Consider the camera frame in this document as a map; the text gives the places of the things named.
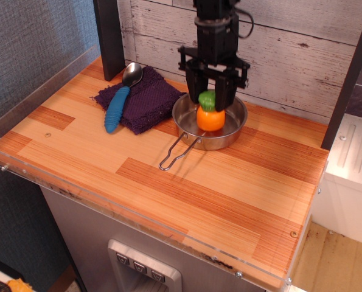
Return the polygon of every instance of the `white wooden wall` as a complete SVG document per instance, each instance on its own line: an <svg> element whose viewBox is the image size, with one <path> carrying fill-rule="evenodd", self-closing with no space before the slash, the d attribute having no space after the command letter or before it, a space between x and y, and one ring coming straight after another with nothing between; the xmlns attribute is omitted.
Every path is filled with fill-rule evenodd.
<svg viewBox="0 0 362 292"><path fill-rule="evenodd" d="M186 82L181 45L197 46L192 0L118 0L127 63ZM251 64L243 100L328 123L362 30L362 0L241 0L256 26L239 40ZM240 15L240 34L249 20Z"/></svg>

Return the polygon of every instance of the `orange object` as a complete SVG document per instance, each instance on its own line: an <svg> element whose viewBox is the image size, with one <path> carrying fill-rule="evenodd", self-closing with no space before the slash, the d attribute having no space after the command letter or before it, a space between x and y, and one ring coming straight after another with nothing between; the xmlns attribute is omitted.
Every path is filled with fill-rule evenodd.
<svg viewBox="0 0 362 292"><path fill-rule="evenodd" d="M33 289L30 285L21 279L13 279L7 282L12 292L32 292Z"/></svg>
<svg viewBox="0 0 362 292"><path fill-rule="evenodd" d="M197 109L197 125L204 131L217 131L224 127L225 111L204 111L202 106Z"/></svg>

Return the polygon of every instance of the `purple cloth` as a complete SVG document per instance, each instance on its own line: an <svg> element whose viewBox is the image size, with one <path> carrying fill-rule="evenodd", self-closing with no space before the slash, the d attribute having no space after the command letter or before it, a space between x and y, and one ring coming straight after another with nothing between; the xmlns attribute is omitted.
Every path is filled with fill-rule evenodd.
<svg viewBox="0 0 362 292"><path fill-rule="evenodd" d="M94 100L107 110L110 101L121 87L122 83L109 86L99 91ZM142 80L131 87L120 123L135 134L143 133L171 117L174 103L183 94L169 85L154 68L144 67Z"/></svg>

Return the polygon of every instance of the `metal spoon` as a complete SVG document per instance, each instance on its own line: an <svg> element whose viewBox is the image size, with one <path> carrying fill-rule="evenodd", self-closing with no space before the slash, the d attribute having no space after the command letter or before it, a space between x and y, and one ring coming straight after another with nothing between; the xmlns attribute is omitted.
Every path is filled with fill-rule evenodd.
<svg viewBox="0 0 362 292"><path fill-rule="evenodd" d="M137 63L131 63L125 69L122 76L122 84L124 86L116 92L105 114L105 129L109 134L113 133L119 125L124 103L130 93L130 88L142 80L142 77L143 70Z"/></svg>

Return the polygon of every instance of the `wooden countertop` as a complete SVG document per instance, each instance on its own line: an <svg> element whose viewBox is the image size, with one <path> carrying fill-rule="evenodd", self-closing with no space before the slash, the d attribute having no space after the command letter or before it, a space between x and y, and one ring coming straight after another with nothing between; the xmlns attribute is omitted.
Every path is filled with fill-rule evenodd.
<svg viewBox="0 0 362 292"><path fill-rule="evenodd" d="M107 134L90 97L108 85L100 59L0 139L0 164L270 290L286 279L328 151L326 126L246 103L239 139L193 149L158 169L172 119ZM181 91L185 85L169 82ZM178 144L173 155L187 148Z"/></svg>

